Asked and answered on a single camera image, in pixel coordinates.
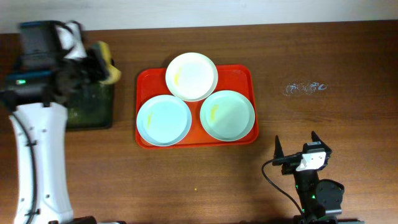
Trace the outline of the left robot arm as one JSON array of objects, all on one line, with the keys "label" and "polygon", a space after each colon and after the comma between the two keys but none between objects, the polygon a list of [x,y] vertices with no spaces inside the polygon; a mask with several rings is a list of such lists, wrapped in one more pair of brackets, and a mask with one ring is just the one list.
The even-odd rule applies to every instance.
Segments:
[{"label": "left robot arm", "polygon": [[17,145],[19,202],[16,223],[94,223],[77,218],[65,165],[67,104],[93,83],[112,85],[121,72],[109,46],[86,49],[76,21],[32,21],[19,26],[22,54],[5,77],[1,100]]}]

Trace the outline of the white plate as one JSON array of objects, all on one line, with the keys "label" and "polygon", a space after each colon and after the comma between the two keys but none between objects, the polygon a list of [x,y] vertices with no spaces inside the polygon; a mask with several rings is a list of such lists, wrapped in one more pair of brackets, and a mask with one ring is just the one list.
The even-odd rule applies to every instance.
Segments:
[{"label": "white plate", "polygon": [[188,52],[169,63],[165,82],[171,94],[177,98],[201,101],[214,92],[218,84],[218,71],[207,56]]}]

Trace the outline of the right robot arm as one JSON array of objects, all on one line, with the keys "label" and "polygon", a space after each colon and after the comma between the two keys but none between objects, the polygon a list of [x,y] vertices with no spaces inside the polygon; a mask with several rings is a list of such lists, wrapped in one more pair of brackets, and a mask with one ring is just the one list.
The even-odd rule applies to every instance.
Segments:
[{"label": "right robot arm", "polygon": [[318,172],[328,165],[332,150],[315,132],[312,141],[305,143],[301,152],[284,155],[278,137],[275,137],[273,166],[281,166],[282,175],[292,175],[300,199],[301,214],[296,223],[336,223],[342,213],[344,186],[330,179],[319,179]]}]

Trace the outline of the green yellow sponge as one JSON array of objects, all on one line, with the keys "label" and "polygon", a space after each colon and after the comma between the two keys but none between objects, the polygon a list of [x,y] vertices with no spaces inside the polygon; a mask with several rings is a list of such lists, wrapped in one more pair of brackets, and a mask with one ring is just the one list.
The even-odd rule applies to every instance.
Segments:
[{"label": "green yellow sponge", "polygon": [[121,78],[121,71],[113,65],[113,59],[111,56],[109,45],[103,41],[98,41],[93,44],[91,48],[100,48],[104,52],[108,64],[109,77],[105,81],[102,81],[100,83],[104,85],[112,85],[118,82]]}]

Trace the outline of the light blue plate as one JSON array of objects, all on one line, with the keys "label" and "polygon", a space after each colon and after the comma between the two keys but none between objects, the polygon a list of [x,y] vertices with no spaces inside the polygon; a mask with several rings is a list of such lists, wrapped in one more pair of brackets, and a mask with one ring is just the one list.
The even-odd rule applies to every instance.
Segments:
[{"label": "light blue plate", "polygon": [[211,94],[200,108],[203,129],[220,141],[242,139],[252,130],[255,120],[252,103],[243,94],[232,90]]},{"label": "light blue plate", "polygon": [[147,100],[139,109],[136,127],[149,144],[172,146],[185,138],[192,125],[187,104],[172,95],[159,95]]}]

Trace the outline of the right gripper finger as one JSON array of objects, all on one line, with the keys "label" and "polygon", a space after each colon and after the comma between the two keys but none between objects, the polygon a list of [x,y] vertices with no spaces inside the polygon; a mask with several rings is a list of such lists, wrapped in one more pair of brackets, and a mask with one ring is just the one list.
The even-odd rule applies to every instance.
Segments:
[{"label": "right gripper finger", "polygon": [[320,139],[318,134],[315,131],[311,132],[312,144],[313,145],[321,145],[325,146],[325,143]]},{"label": "right gripper finger", "polygon": [[274,149],[274,159],[280,159],[284,157],[282,150],[282,145],[280,143],[278,135],[275,136],[275,149]]}]

